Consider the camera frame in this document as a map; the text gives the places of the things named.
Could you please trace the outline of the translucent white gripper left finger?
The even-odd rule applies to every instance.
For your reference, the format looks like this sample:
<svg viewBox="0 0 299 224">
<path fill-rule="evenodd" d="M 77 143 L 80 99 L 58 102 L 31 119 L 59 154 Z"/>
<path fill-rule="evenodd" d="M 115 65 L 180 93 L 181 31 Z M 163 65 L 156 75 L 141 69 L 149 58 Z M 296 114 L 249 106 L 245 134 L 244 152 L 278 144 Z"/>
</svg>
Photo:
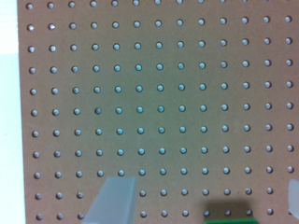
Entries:
<svg viewBox="0 0 299 224">
<path fill-rule="evenodd" d="M 110 176 L 81 224 L 135 224 L 135 177 Z"/>
</svg>

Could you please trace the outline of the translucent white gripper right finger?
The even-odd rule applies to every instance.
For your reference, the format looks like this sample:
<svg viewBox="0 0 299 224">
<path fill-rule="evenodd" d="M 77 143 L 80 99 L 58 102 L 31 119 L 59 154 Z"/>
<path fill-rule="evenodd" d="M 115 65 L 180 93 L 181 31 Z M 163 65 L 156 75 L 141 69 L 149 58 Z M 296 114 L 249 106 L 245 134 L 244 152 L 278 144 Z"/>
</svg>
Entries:
<svg viewBox="0 0 299 224">
<path fill-rule="evenodd" d="M 299 216 L 299 180 L 291 179 L 288 186 L 288 204 L 293 216 Z"/>
</svg>

